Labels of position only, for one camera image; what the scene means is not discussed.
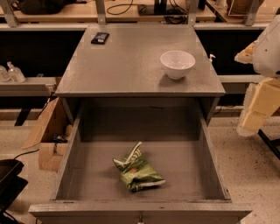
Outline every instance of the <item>black bag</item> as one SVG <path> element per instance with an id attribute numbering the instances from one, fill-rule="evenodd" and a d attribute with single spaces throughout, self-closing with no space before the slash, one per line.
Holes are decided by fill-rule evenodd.
<path id="1" fill-rule="evenodd" d="M 12 7 L 27 15 L 46 15 L 58 13 L 66 4 L 75 2 L 76 0 L 18 0 Z"/>

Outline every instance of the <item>spray bottle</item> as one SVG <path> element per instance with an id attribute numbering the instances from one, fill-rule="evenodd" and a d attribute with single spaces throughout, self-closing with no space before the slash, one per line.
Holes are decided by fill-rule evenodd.
<path id="1" fill-rule="evenodd" d="M 13 66 L 10 61 L 7 63 L 7 65 L 9 67 L 8 75 L 14 82 L 25 81 L 25 76 L 18 67 Z"/>

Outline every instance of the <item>wooden table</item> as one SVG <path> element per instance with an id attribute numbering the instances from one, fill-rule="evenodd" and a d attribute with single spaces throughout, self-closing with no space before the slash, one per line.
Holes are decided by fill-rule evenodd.
<path id="1" fill-rule="evenodd" d="M 214 0 L 207 0 L 209 8 L 213 13 L 222 21 L 227 23 L 242 23 L 244 17 L 239 16 L 229 16 L 228 7 L 217 8 Z M 280 7 L 280 0 L 265 0 L 260 6 L 258 12 L 256 13 L 255 22 L 256 23 L 269 23 L 273 20 L 276 15 L 277 9 Z"/>
<path id="2" fill-rule="evenodd" d="M 117 4 L 130 4 L 130 0 L 117 0 L 117 1 L 106 1 L 105 8 L 107 9 L 110 6 Z M 151 0 L 134 0 L 133 4 L 152 4 Z M 186 8 L 185 0 L 177 0 L 176 3 Z M 117 7 L 112 9 L 112 12 L 118 13 L 127 9 L 127 5 L 122 7 Z M 84 22 L 91 23 L 97 22 L 97 11 L 95 2 L 88 3 L 73 3 L 66 5 L 64 9 L 53 15 L 25 15 L 21 11 L 14 12 L 16 18 L 19 22 Z M 4 13 L 0 8 L 0 17 L 3 17 Z M 139 16 L 138 9 L 136 5 L 133 5 L 127 12 L 124 14 L 114 16 L 106 13 L 106 18 L 108 22 L 160 22 L 164 21 L 162 16 Z M 197 21 L 214 21 L 216 16 L 212 11 L 206 7 L 204 10 L 198 10 L 196 15 Z"/>

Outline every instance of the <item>snack packet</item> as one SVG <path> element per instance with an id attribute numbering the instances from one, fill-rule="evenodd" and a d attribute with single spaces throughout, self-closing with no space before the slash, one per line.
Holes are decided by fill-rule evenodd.
<path id="1" fill-rule="evenodd" d="M 142 156 L 139 142 L 124 158 L 113 159 L 115 166 L 121 172 L 121 180 L 132 192 L 138 192 L 146 187 L 159 186 L 165 180 L 151 167 Z"/>

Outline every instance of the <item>floor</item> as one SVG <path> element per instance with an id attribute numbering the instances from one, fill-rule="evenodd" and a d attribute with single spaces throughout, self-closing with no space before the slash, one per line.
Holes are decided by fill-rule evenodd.
<path id="1" fill-rule="evenodd" d="M 33 120 L 23 126 L 15 121 L 0 121 L 0 159 L 14 158 L 26 152 L 21 146 L 28 137 Z M 241 224 L 280 223 L 280 161 L 258 136 L 238 136 L 235 127 L 238 116 L 215 117 L 209 130 L 221 173 L 234 203 L 249 203 L 253 212 Z M 280 137 L 280 117 L 271 117 L 262 130 L 270 138 Z M 29 181 L 10 206 L 8 212 L 25 224 L 40 223 L 28 214 L 30 204 L 47 202 L 50 198 L 57 173 L 41 171 L 38 153 L 24 155 L 24 169 L 20 176 Z"/>

